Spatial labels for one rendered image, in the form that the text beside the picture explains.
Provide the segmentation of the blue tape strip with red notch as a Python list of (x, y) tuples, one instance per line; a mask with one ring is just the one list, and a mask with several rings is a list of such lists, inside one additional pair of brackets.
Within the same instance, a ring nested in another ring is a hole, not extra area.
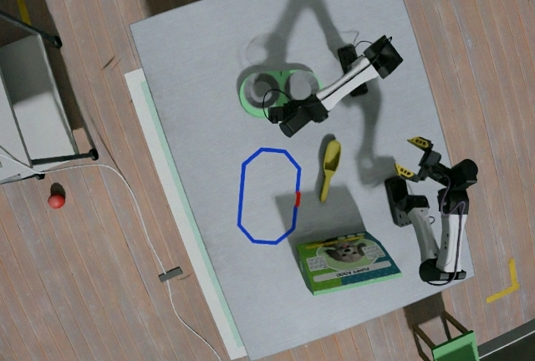
[[(292, 224), (292, 228), (290, 230), (288, 230), (285, 234), (283, 234), (280, 238), (278, 238), (276, 241), (254, 240), (252, 238), (252, 236), (246, 231), (246, 229), (241, 225), (241, 220), (242, 220), (242, 201), (243, 201), (243, 191), (244, 191), (246, 165), (263, 151), (265, 151), (265, 152), (275, 152), (275, 153), (284, 153), (298, 170), (297, 182), (296, 182), (296, 191), (295, 191), (295, 193), (297, 194), (297, 200), (296, 200), (296, 204), (294, 205), (294, 208), (293, 208), (293, 224)], [(242, 174), (241, 174), (241, 185), (240, 185), (240, 195), (239, 195), (239, 205), (238, 205), (237, 226), (241, 229), (241, 231), (247, 236), (247, 238), (252, 243), (277, 245), (279, 242), (281, 242), (285, 237), (287, 237), (290, 233), (292, 233), (295, 230), (296, 219), (297, 219), (297, 210), (298, 210), (298, 206), (299, 206), (299, 203), (300, 203), (300, 195), (301, 195), (301, 193), (299, 192), (301, 169), (302, 168), (298, 165), (298, 163), (293, 159), (293, 157), (286, 150), (262, 148), (262, 147), (242, 163)]]

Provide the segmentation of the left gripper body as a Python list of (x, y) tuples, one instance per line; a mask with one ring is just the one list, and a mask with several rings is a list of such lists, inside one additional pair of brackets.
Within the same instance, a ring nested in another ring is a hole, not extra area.
[[(433, 147), (434, 144), (431, 144), (431, 141), (428, 140), (428, 139), (425, 139), (425, 138), (422, 138), (422, 137), (420, 137), (420, 139), (426, 140), (429, 147), (421, 149), (425, 153), (423, 154), (423, 156), (422, 156), (422, 158), (420, 160), (420, 163), (418, 165), (418, 166), (420, 166), (420, 170), (419, 170), (418, 174), (413, 173), (414, 175), (408, 177), (408, 176), (403, 175), (403, 174), (400, 173), (399, 177), (401, 177), (404, 180), (413, 181), (413, 182), (416, 182), (416, 183), (418, 183), (419, 181), (425, 181), (427, 177), (431, 178), (434, 181), (439, 181), (442, 178), (442, 176), (440, 178), (440, 177), (436, 176), (436, 174), (429, 175), (429, 172), (427, 171), (429, 167), (426, 166), (427, 159), (428, 159), (430, 153), (432, 152), (432, 147)], [(446, 166), (445, 165), (443, 165), (442, 163), (439, 163), (438, 166), (440, 167), (441, 170), (446, 172)]]

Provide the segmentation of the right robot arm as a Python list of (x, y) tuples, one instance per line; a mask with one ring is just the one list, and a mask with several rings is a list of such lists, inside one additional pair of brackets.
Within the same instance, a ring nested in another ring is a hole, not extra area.
[[(329, 117), (328, 112), (349, 92), (352, 97), (367, 93), (366, 81), (378, 75), (385, 79), (404, 61), (390, 41), (384, 46), (386, 41), (387, 37), (383, 35), (363, 52), (364, 55), (361, 54), (359, 57), (354, 45), (339, 48), (338, 54), (344, 76), (316, 94), (309, 95), (300, 104), (311, 106), (298, 106), (296, 113), (290, 114), (291, 107), (287, 106), (267, 107), (268, 118), (271, 119), (272, 124), (282, 121), (279, 124), (281, 131), (291, 138), (311, 120), (314, 123), (325, 121)], [(375, 60), (382, 48), (382, 52)], [(317, 104), (312, 106), (315, 103)]]

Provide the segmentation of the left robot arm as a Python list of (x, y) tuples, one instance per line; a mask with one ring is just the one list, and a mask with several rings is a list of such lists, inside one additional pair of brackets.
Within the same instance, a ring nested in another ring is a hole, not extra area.
[[(429, 167), (427, 171), (429, 175), (436, 174), (440, 178), (442, 176), (438, 183), (447, 187), (448, 180), (442, 175), (443, 170), (438, 166), (440, 161), (440, 153), (433, 150), (426, 162), (426, 166)], [(466, 215), (468, 215), (469, 211), (469, 197), (466, 189), (477, 183), (477, 173), (477, 165), (470, 159), (464, 159), (451, 168), (446, 167), (446, 175), (449, 176), (451, 185), (443, 201), (442, 210), (446, 214), (459, 201), (465, 202), (465, 208), (462, 220), (461, 209), (463, 203), (451, 214), (447, 216), (441, 214), (440, 249), (431, 227), (428, 210), (430, 205), (426, 196), (409, 195), (406, 181), (402, 178), (389, 182), (398, 226), (403, 227), (412, 224), (415, 229), (420, 247), (421, 264), (419, 274), (423, 282), (448, 281), (454, 275), (454, 272), (456, 272), (456, 276), (452, 281), (466, 278), (466, 272), (461, 269), (462, 233)]]

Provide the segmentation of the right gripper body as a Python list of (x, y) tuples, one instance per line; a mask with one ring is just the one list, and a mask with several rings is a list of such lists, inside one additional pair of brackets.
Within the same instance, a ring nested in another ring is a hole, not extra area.
[[(301, 103), (301, 102), (303, 101), (303, 99), (294, 99), (294, 101), (295, 101), (296, 103), (299, 104), (299, 103)], [(297, 107), (298, 107), (299, 105), (297, 106), (297, 104), (295, 104), (295, 103), (291, 100), (291, 101), (288, 101), (287, 103), (283, 103), (283, 106), (289, 106), (289, 107), (291, 107), (291, 110), (290, 110), (290, 114), (291, 114), (291, 113), (296, 113), (296, 109), (297, 109)]]

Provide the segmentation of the yellow scoop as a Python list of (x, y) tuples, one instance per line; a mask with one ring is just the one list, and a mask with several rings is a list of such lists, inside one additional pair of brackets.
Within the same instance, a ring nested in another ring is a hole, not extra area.
[(327, 146), (325, 156), (324, 156), (324, 162), (323, 162), (323, 169), (324, 167), (325, 169), (324, 169), (324, 182), (323, 182), (322, 190), (321, 190), (320, 197), (319, 197), (319, 200), (321, 202), (326, 201), (330, 179), (339, 167), (340, 156), (341, 156), (341, 144), (337, 140), (330, 141)]

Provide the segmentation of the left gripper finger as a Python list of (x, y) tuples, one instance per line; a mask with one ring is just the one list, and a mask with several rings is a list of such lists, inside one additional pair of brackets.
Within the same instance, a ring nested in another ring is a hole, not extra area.
[(429, 147), (427, 141), (420, 139), (420, 136), (409, 139), (407, 141), (410, 142), (412, 145), (418, 147), (419, 149)]
[(400, 175), (400, 173), (401, 173), (401, 174), (406, 175), (408, 177), (414, 175), (413, 172), (411, 172), (411, 171), (407, 170), (406, 168), (404, 168), (404, 167), (402, 167), (400, 165), (397, 165), (397, 164), (395, 164), (395, 172), (396, 172), (397, 175)]

